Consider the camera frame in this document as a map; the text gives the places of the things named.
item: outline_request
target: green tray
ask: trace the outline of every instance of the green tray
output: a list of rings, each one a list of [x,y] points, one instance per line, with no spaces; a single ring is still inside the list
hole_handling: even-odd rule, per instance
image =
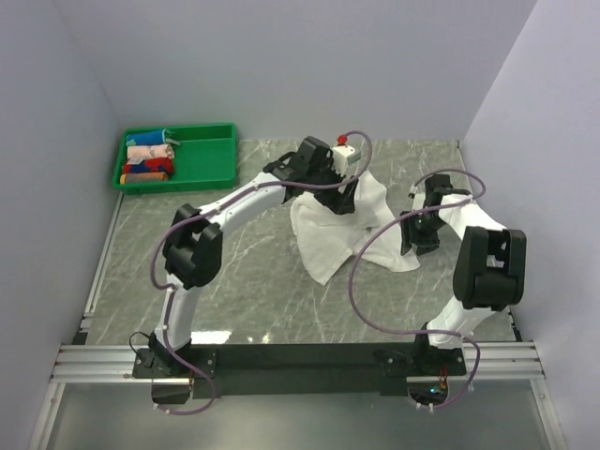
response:
[[[121,185],[119,179],[128,154],[126,136],[160,128],[171,131],[170,137],[181,143],[172,147],[175,152],[175,174],[169,181]],[[234,124],[130,128],[123,133],[119,145],[112,185],[126,194],[231,188],[235,184],[235,144]]]

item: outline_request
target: white wall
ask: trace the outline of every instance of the white wall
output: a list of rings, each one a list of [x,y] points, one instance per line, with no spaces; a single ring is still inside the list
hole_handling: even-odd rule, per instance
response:
[[[412,139],[464,137],[535,3],[54,1],[122,127]]]
[[[539,0],[465,140],[482,204],[529,238],[517,323],[570,448],[598,448],[600,2]]]
[[[0,447],[25,448],[114,206],[113,111],[52,2],[0,1]]]

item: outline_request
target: colorful fabric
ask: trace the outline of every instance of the colorful fabric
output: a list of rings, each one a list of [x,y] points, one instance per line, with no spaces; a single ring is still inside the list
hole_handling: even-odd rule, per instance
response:
[[[168,157],[153,157],[152,159],[130,159],[123,166],[123,173],[154,173],[165,172],[173,175],[175,168],[173,160]]]
[[[169,175],[165,172],[152,173],[128,173],[121,175],[120,183],[127,185],[129,183],[145,183],[148,181],[167,181]]]
[[[175,157],[173,148],[164,143],[162,145],[134,145],[127,148],[127,159],[152,159],[152,158],[171,158]]]
[[[126,146],[133,145],[160,145],[165,143],[168,130],[156,129],[154,131],[145,131],[144,133],[128,134],[125,138]]]

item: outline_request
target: black mounting bar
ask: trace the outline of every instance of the black mounting bar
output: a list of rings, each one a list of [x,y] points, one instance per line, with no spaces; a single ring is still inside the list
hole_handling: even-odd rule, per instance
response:
[[[139,352],[133,378],[173,377],[151,351]],[[214,379],[220,396],[356,392],[406,396],[407,377],[437,377],[442,368],[450,376],[466,373],[461,349],[432,348],[427,336],[414,343],[192,345],[187,360]],[[208,382],[193,378],[193,397],[210,397]],[[175,385],[170,391],[161,384],[153,392],[156,403],[167,403],[182,390]]]

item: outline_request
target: marble tabletop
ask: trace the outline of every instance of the marble tabletop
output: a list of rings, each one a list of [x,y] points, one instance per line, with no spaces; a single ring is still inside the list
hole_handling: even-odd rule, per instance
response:
[[[365,151],[359,140],[351,141]],[[238,179],[244,184],[268,161],[297,148],[296,141],[241,141]],[[370,165],[388,188],[387,202],[398,214],[410,209],[409,187],[423,173],[462,168],[455,142],[375,141]],[[468,188],[466,177],[453,184]],[[125,196],[112,249],[96,302],[87,344],[126,344],[132,332],[149,333],[158,323],[164,294],[149,279],[150,257],[169,228],[176,209],[201,206],[226,191]],[[193,320],[200,341],[246,343],[373,342],[398,340],[364,325],[347,294],[350,261],[321,286],[305,270],[290,223],[288,202],[251,220],[223,246],[220,273],[202,293]],[[376,323],[418,329],[442,310],[452,296],[452,274],[460,242],[449,227],[440,231],[441,247],[419,258],[412,272],[392,273],[362,262],[355,277],[359,307]],[[162,268],[164,261],[159,261]],[[475,331],[479,340],[515,340],[505,311]],[[400,340],[412,340],[404,337]]]

